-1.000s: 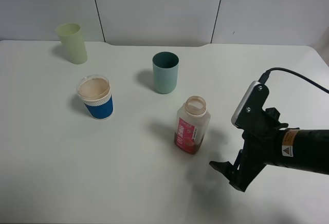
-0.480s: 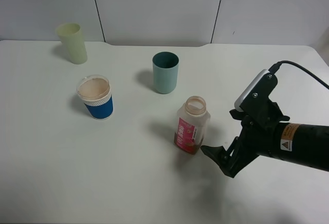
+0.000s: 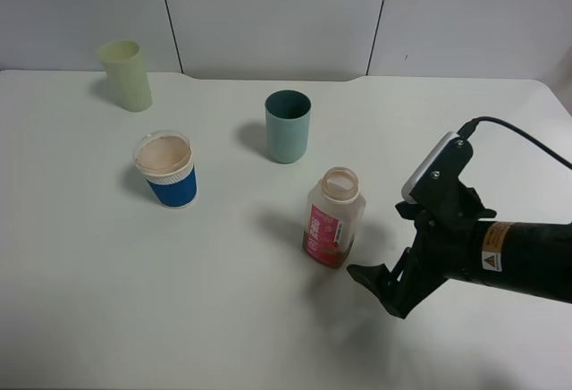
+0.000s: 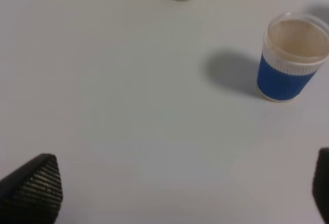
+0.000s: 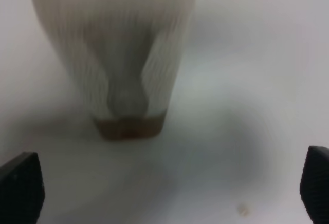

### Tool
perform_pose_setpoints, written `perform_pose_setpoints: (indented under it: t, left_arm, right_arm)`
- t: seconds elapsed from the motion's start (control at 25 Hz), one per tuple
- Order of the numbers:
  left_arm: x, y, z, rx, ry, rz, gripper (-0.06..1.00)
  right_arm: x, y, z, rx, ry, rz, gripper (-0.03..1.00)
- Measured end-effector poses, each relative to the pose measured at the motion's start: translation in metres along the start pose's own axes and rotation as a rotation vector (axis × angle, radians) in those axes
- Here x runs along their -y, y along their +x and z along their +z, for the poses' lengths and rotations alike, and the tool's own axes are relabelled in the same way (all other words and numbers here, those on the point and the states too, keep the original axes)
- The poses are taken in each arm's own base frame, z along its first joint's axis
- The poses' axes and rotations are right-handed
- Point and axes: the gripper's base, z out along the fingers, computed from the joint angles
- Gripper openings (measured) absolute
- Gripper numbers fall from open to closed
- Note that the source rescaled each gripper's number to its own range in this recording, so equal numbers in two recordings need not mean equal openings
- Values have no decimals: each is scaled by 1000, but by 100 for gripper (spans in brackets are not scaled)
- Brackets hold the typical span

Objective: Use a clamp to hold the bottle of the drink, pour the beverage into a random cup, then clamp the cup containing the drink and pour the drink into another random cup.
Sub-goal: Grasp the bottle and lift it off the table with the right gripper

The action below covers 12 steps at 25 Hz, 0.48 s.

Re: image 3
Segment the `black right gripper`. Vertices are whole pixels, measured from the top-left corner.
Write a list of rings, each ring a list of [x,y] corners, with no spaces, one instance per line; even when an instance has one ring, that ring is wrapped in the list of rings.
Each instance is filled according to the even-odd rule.
[[[481,283],[471,247],[471,236],[479,215],[462,217],[450,229],[422,212],[419,204],[401,201],[395,208],[402,219],[417,218],[416,237],[404,273],[405,306],[402,305],[401,284],[385,265],[351,264],[346,267],[351,278],[365,287],[391,316],[405,318],[450,279],[468,284]]]

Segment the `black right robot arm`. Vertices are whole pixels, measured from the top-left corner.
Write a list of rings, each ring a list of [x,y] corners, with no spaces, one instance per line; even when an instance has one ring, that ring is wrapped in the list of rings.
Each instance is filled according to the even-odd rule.
[[[352,279],[397,318],[449,280],[571,301],[571,227],[501,222],[491,210],[450,229],[425,210],[394,268],[349,265]]]

